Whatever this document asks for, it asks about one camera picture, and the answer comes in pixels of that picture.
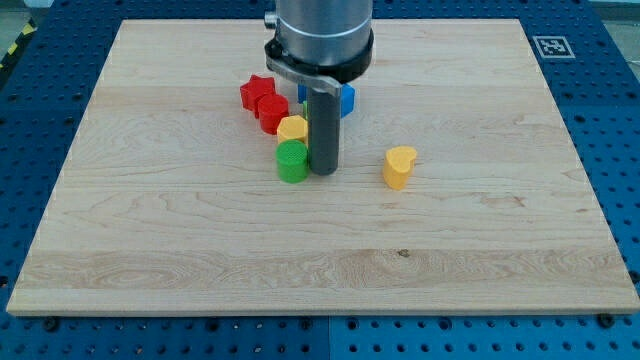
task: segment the yellow heart block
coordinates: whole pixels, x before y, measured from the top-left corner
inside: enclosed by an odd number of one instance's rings
[[[278,126],[278,144],[287,140],[298,140],[307,144],[309,126],[307,120],[300,115],[282,118]]]
[[[411,146],[397,146],[387,150],[382,176],[394,190],[402,190],[413,173],[418,152]]]

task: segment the blue pegboard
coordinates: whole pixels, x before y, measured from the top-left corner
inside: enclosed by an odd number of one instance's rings
[[[3,309],[120,21],[261,18],[267,6],[268,1],[258,0],[55,2],[0,93]],[[588,3],[378,0],[374,16],[517,18],[534,48],[534,36],[566,38],[574,59],[534,53],[623,258],[637,278],[640,84]],[[0,359],[640,358],[640,315],[613,320],[597,321],[595,316],[16,319],[2,312]]]

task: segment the red block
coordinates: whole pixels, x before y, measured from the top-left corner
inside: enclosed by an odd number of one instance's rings
[[[258,118],[258,101],[265,95],[276,93],[276,81],[274,78],[261,78],[251,75],[249,82],[240,87],[240,97],[242,107],[253,111],[253,115]]]
[[[289,116],[289,101],[282,95],[265,95],[258,101],[258,114],[262,131],[275,135],[280,120]]]

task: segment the wooden table surface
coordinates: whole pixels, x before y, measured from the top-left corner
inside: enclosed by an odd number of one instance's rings
[[[240,104],[240,85],[267,74],[261,22],[123,22],[8,311],[638,310],[519,22],[374,31],[340,168],[290,185]],[[295,102],[295,85],[277,86]],[[418,150],[401,192],[381,176],[397,145]]]

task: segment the wooden board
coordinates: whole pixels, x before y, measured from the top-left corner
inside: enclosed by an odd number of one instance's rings
[[[639,302],[515,20],[375,24],[341,167],[281,183],[258,21],[125,21],[14,315],[556,314]],[[290,99],[295,86],[278,79]],[[291,111],[300,112],[293,104]],[[386,187],[385,150],[419,158]]]

